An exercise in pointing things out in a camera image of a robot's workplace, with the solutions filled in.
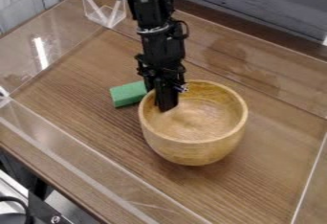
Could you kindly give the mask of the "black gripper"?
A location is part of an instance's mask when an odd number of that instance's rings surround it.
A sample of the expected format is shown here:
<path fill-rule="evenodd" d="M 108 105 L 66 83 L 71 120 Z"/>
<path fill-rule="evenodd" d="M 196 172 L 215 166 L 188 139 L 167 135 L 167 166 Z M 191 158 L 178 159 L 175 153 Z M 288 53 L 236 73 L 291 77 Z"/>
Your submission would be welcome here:
<path fill-rule="evenodd" d="M 143 53 L 135 56 L 138 73 L 143 76 L 147 91 L 156 92 L 156 105 L 162 112 L 179 103 L 179 94 L 188 91 L 184 79 L 186 39 L 188 24 L 168 20 L 160 26 L 140 26 L 136 33 Z"/>

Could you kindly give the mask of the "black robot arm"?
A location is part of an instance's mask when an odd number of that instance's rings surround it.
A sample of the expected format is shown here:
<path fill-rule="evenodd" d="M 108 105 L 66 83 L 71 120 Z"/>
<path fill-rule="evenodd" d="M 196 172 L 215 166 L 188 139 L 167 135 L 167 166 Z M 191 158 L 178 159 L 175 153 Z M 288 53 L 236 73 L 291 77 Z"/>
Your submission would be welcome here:
<path fill-rule="evenodd" d="M 186 39 L 190 32 L 183 20 L 172 17 L 174 0 L 127 0 L 136 21 L 143 53 L 135 56 L 138 74 L 143 76 L 147 91 L 155 91 L 155 105 L 162 112 L 179 103 L 186 88 Z"/>

